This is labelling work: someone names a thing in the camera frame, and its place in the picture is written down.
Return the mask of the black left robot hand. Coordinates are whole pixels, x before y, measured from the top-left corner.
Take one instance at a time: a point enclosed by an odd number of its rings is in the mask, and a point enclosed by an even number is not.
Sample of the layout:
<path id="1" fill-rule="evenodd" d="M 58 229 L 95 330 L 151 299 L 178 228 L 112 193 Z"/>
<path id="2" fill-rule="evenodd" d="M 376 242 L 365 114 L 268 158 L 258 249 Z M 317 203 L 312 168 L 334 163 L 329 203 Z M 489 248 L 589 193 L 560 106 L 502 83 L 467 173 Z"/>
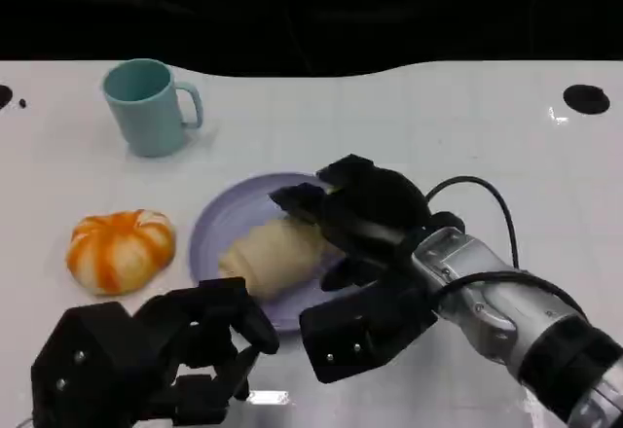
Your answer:
<path id="1" fill-rule="evenodd" d="M 260 354 L 278 351 L 272 323 L 240 278 L 151 298 L 67 309 L 31 367 L 36 427 L 220 424 L 249 395 Z"/>

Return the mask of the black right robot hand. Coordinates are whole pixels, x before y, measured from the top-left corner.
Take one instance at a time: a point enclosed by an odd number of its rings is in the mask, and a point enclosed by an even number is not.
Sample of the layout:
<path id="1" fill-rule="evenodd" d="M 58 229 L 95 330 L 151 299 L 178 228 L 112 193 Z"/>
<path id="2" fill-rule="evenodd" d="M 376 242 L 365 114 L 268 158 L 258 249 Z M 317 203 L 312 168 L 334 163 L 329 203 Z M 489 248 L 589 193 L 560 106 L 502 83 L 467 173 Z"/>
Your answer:
<path id="1" fill-rule="evenodd" d="M 430 210 L 419 188 L 397 171 L 349 155 L 316 173 L 327 184 L 287 186 L 270 193 L 288 215 L 311 225 L 346 257 L 321 279 L 325 292 L 414 275 L 411 255 L 435 232 L 465 232 L 457 215 Z"/>

